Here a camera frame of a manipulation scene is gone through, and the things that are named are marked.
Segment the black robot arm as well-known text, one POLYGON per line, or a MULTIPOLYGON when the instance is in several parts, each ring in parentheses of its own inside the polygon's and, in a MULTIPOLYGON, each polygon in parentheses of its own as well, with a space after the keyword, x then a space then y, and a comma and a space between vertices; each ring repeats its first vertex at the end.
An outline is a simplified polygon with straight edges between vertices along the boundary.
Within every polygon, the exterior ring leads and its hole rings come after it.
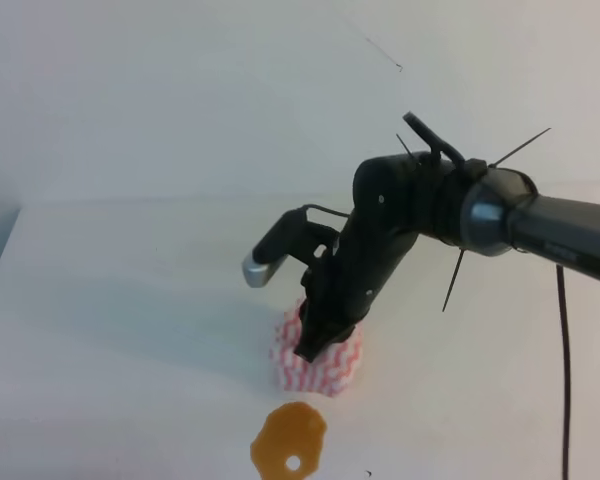
POLYGON ((483 256, 528 252, 600 280, 600 205, 543 196, 528 175, 467 160, 413 113, 404 119, 428 150, 360 164, 353 210, 303 278, 294 352, 308 362, 350 336, 421 235, 483 256))

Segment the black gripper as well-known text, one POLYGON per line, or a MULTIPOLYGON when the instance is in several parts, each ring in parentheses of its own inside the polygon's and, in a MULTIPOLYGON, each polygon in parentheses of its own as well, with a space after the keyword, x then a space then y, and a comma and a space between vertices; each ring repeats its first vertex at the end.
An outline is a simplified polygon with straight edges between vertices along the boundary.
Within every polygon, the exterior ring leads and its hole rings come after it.
POLYGON ((390 206, 387 199, 356 202, 313 269, 293 353, 314 362, 328 347, 347 340, 417 237, 400 206, 390 206))

